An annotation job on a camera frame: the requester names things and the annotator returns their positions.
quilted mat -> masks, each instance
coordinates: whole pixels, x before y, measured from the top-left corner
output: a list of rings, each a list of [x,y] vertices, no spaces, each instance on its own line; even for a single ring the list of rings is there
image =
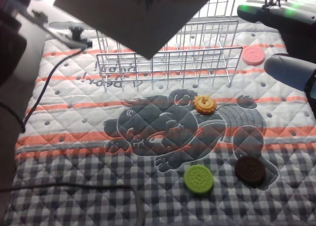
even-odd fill
[[[234,82],[217,78],[116,85],[105,92],[95,47],[54,74],[16,144],[14,186],[47,183],[131,184],[148,226],[316,225],[316,121],[305,94],[240,61]],[[239,24],[235,44],[286,52],[276,30]],[[48,39],[31,107],[54,65],[70,54]],[[198,114],[192,100],[209,94],[218,107]],[[235,176],[241,156],[266,168],[259,188]],[[213,189],[196,196],[184,172],[202,164]],[[135,196],[122,190],[55,187],[11,193],[5,225],[74,226],[136,223]]]

metal wire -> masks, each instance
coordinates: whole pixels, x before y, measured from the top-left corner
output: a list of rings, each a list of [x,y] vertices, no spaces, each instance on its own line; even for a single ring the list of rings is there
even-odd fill
[[[124,89],[126,82],[180,80],[182,86],[194,79],[226,77],[232,84],[242,47],[235,46],[237,20],[230,19],[235,0],[210,0],[196,15],[198,22],[186,24],[151,60],[102,35],[97,62],[105,91],[113,82]]]

